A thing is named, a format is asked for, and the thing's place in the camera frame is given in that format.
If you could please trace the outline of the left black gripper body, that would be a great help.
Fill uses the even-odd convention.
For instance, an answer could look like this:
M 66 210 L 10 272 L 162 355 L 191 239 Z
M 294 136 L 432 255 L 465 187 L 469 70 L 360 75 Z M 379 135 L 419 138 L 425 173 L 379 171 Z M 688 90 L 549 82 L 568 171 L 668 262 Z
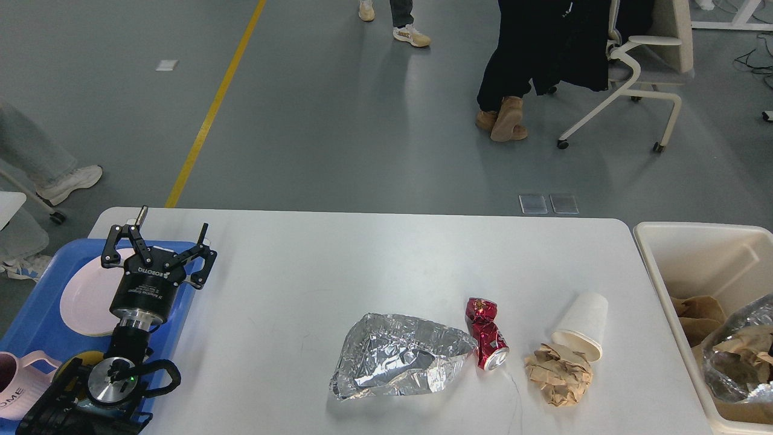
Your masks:
M 171 270 L 163 269 L 166 263 L 172 263 L 176 255 L 174 251 L 150 248 L 149 253 L 151 265 L 137 253 L 124 260 L 124 275 L 109 311 L 118 318 L 130 311 L 143 311 L 152 315 L 153 325 L 165 324 L 186 273 L 183 265 Z

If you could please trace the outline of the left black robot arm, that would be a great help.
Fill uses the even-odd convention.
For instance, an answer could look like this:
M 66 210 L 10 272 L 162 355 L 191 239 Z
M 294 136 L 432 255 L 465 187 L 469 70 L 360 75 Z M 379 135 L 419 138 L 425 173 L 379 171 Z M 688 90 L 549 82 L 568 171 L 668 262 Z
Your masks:
M 100 269 L 118 271 L 107 286 L 105 312 L 116 320 L 109 344 L 97 363 L 74 357 L 52 374 L 53 380 L 31 405 L 17 434 L 138 434 L 152 420 L 144 401 L 174 391 L 181 384 L 176 364 L 152 336 L 163 324 L 185 319 L 176 301 L 183 286 L 207 283 L 217 253 L 202 225 L 187 250 L 151 246 L 141 235 L 143 207 L 132 224 L 113 225 L 98 258 Z

